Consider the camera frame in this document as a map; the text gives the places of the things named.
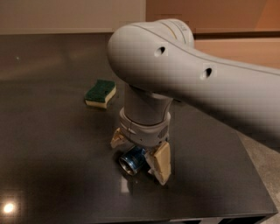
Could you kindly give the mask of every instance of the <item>sponge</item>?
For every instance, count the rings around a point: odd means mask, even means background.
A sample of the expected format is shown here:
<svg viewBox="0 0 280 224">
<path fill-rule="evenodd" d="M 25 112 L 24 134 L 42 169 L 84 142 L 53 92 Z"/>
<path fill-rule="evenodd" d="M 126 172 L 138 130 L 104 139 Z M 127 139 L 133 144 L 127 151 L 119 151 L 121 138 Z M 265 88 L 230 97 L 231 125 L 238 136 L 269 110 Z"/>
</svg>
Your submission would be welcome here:
<svg viewBox="0 0 280 224">
<path fill-rule="evenodd" d="M 88 90 L 85 101 L 88 106 L 106 109 L 107 103 L 116 93 L 116 84 L 111 80 L 97 80 Z"/>
</svg>

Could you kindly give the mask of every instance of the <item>green and yellow sponge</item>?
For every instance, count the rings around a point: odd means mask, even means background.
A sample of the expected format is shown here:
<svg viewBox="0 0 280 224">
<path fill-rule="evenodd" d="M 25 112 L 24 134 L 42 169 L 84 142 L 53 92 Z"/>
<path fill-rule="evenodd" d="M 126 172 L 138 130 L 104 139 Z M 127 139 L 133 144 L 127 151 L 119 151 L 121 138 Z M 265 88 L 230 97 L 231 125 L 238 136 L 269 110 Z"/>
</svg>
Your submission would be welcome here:
<svg viewBox="0 0 280 224">
<path fill-rule="evenodd" d="M 85 101 L 88 106 L 106 109 L 107 103 L 116 93 L 116 84 L 111 80 L 97 80 L 88 90 Z"/>
</svg>

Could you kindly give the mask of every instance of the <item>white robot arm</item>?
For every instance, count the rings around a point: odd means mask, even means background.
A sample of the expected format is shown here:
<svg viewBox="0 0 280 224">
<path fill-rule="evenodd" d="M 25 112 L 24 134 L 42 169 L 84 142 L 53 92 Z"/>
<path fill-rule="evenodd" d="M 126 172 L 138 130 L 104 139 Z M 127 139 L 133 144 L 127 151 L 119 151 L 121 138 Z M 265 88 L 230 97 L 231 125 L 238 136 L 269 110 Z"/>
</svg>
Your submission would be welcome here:
<svg viewBox="0 0 280 224">
<path fill-rule="evenodd" d="M 280 140 L 280 70 L 197 51 L 182 21 L 122 27 L 108 43 L 108 60 L 127 83 L 120 132 L 135 145 L 158 150 L 168 139 L 172 99 Z"/>
</svg>

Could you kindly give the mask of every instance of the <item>bright light spot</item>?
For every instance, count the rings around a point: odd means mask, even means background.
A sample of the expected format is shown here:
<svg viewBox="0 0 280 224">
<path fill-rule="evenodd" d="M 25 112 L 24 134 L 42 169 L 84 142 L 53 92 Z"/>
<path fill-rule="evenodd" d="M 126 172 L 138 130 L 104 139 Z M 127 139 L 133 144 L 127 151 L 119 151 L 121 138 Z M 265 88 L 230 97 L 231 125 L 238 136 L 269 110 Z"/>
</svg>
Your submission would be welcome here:
<svg viewBox="0 0 280 224">
<path fill-rule="evenodd" d="M 4 211 L 6 214 L 10 214 L 10 213 L 12 213 L 12 212 L 14 211 L 14 209 L 15 209 L 14 204 L 8 203 L 8 204 L 6 204 L 6 205 L 4 206 L 3 211 Z"/>
</svg>

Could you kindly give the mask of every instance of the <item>green sponge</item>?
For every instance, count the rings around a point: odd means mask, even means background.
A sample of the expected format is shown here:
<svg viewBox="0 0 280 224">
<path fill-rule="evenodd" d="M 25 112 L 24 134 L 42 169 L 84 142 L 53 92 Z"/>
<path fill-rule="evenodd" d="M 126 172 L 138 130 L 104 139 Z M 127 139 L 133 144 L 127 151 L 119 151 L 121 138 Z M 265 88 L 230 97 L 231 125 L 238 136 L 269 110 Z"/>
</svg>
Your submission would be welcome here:
<svg viewBox="0 0 280 224">
<path fill-rule="evenodd" d="M 113 81 L 97 80 L 85 95 L 85 101 L 88 106 L 106 109 L 108 101 L 115 93 L 116 84 Z"/>
</svg>

